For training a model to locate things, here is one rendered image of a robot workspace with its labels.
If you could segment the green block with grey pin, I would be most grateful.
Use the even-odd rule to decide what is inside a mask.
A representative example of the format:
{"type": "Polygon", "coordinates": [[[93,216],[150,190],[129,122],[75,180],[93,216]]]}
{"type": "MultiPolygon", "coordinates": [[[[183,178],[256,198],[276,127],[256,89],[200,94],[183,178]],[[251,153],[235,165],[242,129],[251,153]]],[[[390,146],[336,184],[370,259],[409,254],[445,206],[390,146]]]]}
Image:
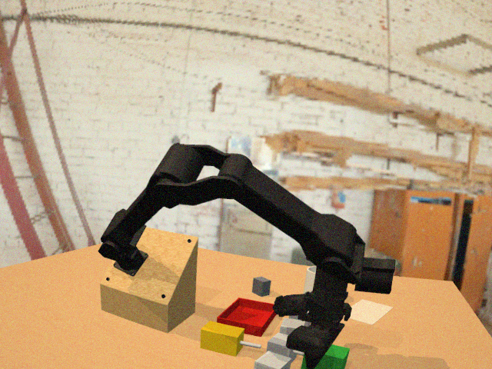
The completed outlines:
{"type": "MultiPolygon", "coordinates": [[[[314,369],[344,369],[350,348],[332,344],[314,369]]],[[[307,369],[304,352],[293,350],[294,354],[302,355],[301,369],[307,369]]]]}

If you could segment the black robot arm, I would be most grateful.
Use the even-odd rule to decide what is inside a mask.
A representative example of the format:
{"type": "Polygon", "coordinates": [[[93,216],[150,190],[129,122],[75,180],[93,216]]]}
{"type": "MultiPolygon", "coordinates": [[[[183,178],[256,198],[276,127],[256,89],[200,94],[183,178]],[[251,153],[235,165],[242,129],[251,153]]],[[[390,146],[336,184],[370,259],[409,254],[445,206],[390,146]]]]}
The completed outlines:
{"type": "MultiPolygon", "coordinates": [[[[350,222],[315,211],[254,167],[248,157],[224,153],[210,145],[172,145],[145,190],[127,210],[115,213],[101,237],[98,253],[134,277],[148,258],[136,246],[145,223],[163,207],[196,206],[218,198],[236,200],[293,238],[306,259],[317,266],[316,289],[343,292],[350,283],[355,284],[354,291],[391,293],[396,261],[365,258],[366,243],[350,222]],[[204,166],[220,171],[217,176],[197,180],[204,166]]],[[[310,310],[309,293],[276,297],[275,314],[298,315],[298,320],[305,321],[310,310]]]]}

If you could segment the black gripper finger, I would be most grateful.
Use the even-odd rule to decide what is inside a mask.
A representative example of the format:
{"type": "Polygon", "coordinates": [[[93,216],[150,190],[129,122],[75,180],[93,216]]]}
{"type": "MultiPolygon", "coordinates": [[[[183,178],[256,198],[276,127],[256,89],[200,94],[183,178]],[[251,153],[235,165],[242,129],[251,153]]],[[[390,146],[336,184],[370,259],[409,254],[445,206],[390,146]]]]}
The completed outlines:
{"type": "MultiPolygon", "coordinates": [[[[332,343],[330,342],[328,349],[329,349],[329,347],[331,347],[332,344],[333,344],[333,342],[332,343]]],[[[327,350],[325,351],[325,353],[327,352],[327,350]]],[[[324,355],[325,355],[325,353],[324,353],[324,355]]],[[[306,353],[304,353],[304,355],[305,355],[307,369],[314,369],[317,366],[317,364],[319,363],[320,359],[324,356],[324,355],[322,355],[322,356],[318,357],[316,355],[306,354],[306,353]]]]}
{"type": "Polygon", "coordinates": [[[335,341],[336,337],[340,334],[341,330],[343,329],[343,327],[345,326],[345,324],[343,323],[340,323],[338,324],[338,326],[336,328],[331,328],[329,330],[329,333],[330,333],[330,336],[331,336],[331,343],[335,341]]]}

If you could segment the beige open cylinder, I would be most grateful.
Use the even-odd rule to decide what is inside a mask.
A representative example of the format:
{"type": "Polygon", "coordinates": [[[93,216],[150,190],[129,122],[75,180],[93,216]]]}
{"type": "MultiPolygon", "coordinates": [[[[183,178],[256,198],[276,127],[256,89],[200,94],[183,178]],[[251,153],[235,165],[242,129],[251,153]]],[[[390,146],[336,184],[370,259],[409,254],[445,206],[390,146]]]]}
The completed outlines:
{"type": "Polygon", "coordinates": [[[313,286],[314,286],[314,280],[315,280],[315,274],[316,274],[316,267],[309,267],[306,270],[306,278],[305,278],[305,284],[304,284],[304,293],[306,292],[311,292],[313,291],[313,286]]]}

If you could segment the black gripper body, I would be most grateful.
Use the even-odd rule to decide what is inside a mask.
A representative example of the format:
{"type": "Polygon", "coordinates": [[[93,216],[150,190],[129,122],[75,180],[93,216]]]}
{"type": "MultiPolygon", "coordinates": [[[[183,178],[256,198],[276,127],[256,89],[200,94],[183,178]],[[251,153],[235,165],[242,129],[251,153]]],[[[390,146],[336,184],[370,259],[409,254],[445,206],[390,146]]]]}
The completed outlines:
{"type": "Polygon", "coordinates": [[[331,342],[329,330],[336,328],[341,320],[347,321],[351,316],[352,307],[344,303],[348,292],[325,292],[316,289],[308,294],[310,310],[305,321],[310,326],[297,327],[288,335],[286,346],[288,349],[312,354],[324,355],[331,342]]]}

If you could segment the red tray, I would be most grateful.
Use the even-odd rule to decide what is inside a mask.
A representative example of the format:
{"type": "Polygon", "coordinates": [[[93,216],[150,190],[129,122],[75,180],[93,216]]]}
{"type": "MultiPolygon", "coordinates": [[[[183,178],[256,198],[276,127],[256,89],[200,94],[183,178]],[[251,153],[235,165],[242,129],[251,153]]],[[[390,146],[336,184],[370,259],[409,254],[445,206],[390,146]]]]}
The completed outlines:
{"type": "Polygon", "coordinates": [[[275,317],[273,304],[238,298],[217,317],[217,323],[244,328],[244,334],[261,337],[275,317]]]}

